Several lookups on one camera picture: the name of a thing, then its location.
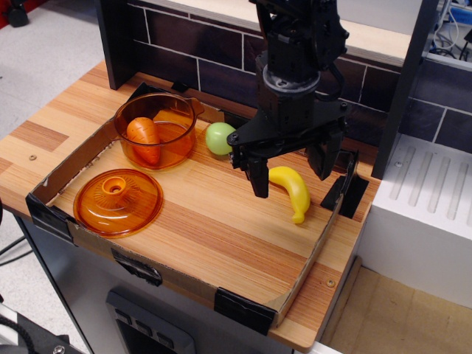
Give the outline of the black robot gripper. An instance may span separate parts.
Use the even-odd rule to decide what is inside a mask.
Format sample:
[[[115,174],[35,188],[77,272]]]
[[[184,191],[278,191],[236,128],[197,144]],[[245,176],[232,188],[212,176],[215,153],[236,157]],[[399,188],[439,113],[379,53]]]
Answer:
[[[254,194],[268,197],[266,159],[305,149],[320,180],[332,172],[346,129],[347,103],[319,96],[321,75],[306,81],[286,80],[269,70],[269,55],[256,58],[257,113],[228,136],[234,168],[245,170]]]

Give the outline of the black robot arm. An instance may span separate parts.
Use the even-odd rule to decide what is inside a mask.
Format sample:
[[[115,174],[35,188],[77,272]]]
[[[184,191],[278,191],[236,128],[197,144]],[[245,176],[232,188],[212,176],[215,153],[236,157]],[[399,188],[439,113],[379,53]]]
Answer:
[[[256,59],[257,113],[227,142],[233,168],[254,194],[268,197],[268,160],[305,149],[320,180],[332,172],[349,104],[339,98],[344,77],[336,60],[349,37],[336,1],[256,1],[267,43]]]

